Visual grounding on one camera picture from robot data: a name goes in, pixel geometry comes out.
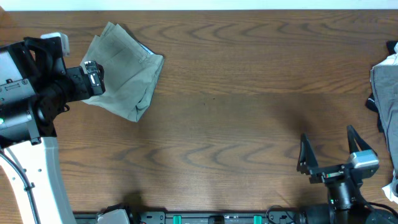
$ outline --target folded cloth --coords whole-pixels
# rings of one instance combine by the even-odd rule
[[[398,203],[398,54],[388,56],[373,67],[371,85],[394,166],[394,178],[391,184],[383,187],[383,191],[389,200]]]
[[[108,23],[94,36],[81,61],[95,60],[104,67],[106,91],[83,102],[100,106],[137,122],[152,100],[164,58],[135,41],[118,25]]]

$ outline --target wood grain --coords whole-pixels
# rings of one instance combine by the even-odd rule
[[[70,103],[55,120],[63,179],[74,211],[119,202],[167,210],[264,210],[326,200],[296,172],[306,132],[323,166],[348,157],[346,126],[379,153],[361,188],[381,187],[392,165],[376,114],[364,107],[369,69],[398,38],[395,11],[10,12],[0,44],[60,31],[77,66],[108,21],[121,24],[165,65],[139,123]],[[20,223],[0,175],[0,223]]]

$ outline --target wooden table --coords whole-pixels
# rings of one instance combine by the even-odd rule
[[[299,137],[308,133],[320,165],[339,164],[349,124],[381,161],[364,197],[398,209],[381,190],[391,160],[364,106],[369,70],[398,38],[396,11],[12,12],[1,19],[0,44],[60,31],[74,67],[108,21],[165,64],[139,123],[81,102],[56,118],[74,211],[119,202],[167,210],[326,202],[326,187],[296,172]],[[3,172],[0,195],[0,222],[20,223]]]

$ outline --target gray cloth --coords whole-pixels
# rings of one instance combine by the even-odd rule
[[[398,65],[378,65],[371,70],[375,104],[386,136],[394,169],[398,169]]]
[[[104,67],[106,91],[83,102],[100,106],[130,121],[148,109],[164,59],[135,41],[118,25],[108,23],[95,36],[81,61],[95,60]]]

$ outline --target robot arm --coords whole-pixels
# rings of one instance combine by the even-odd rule
[[[311,184],[324,183],[328,188],[328,205],[322,213],[327,219],[322,223],[397,223],[396,212],[377,210],[361,195],[363,179],[376,173],[379,159],[351,125],[347,127],[347,135],[350,153],[347,163],[329,167],[318,167],[310,141],[305,134],[301,137],[297,171],[309,175]],[[321,220],[320,211],[321,207],[312,207],[300,214],[299,220],[314,223],[311,219]]]
[[[76,223],[58,161],[55,117],[66,103],[104,93],[103,69],[94,61],[65,68],[67,36],[0,48],[0,165],[15,193],[24,223]]]

